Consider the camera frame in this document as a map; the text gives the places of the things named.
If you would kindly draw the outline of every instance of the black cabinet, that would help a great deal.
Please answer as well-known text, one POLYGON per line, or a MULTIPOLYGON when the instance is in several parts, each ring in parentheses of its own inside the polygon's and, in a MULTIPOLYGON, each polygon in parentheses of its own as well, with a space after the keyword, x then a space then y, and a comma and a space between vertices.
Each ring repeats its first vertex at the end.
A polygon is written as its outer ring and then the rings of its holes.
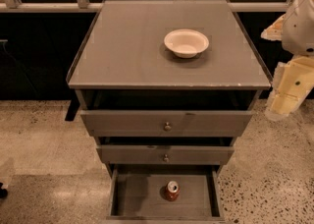
POLYGON ((0 99, 70 99, 66 74, 94 15, 0 14, 0 99))

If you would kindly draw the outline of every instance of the open drawer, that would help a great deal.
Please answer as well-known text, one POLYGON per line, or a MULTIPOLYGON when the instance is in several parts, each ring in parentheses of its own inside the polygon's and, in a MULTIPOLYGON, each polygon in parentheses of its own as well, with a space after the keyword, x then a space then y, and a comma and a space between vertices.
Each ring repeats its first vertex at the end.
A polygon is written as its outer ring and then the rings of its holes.
POLYGON ((116 165, 107 224, 226 223, 214 166, 116 165), (175 201, 165 187, 176 181, 175 201))

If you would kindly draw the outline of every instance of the speckled floor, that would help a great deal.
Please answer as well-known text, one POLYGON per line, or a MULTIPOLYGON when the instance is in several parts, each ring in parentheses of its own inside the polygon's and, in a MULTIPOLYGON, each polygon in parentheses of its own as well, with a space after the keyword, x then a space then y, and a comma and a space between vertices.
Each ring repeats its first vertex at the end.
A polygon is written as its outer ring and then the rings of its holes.
MULTIPOLYGON (((110 178, 68 101, 0 101, 0 223, 99 223, 110 178)), ((314 101, 267 121, 265 100, 220 174, 231 223, 314 223, 314 101)))

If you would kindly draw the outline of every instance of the cabinet top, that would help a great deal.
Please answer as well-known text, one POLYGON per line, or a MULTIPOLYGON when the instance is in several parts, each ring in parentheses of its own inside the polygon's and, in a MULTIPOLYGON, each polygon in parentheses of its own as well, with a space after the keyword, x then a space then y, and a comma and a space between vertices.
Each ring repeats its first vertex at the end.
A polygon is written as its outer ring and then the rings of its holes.
POLYGON ((226 1, 106 1, 69 81, 71 88, 266 89, 259 54, 226 1), (172 30, 202 32, 209 47, 181 59, 172 30))

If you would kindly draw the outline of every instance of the gray drawer cabinet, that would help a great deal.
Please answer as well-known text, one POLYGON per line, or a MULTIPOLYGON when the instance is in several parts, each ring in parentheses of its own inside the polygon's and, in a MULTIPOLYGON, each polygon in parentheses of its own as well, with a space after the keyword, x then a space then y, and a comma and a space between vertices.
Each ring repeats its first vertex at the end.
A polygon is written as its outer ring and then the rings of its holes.
POLYGON ((106 1, 88 36, 68 82, 112 177, 104 223, 226 223, 217 176, 270 87, 228 4, 106 1), (177 28, 201 31, 209 49, 177 58, 163 43, 177 28))

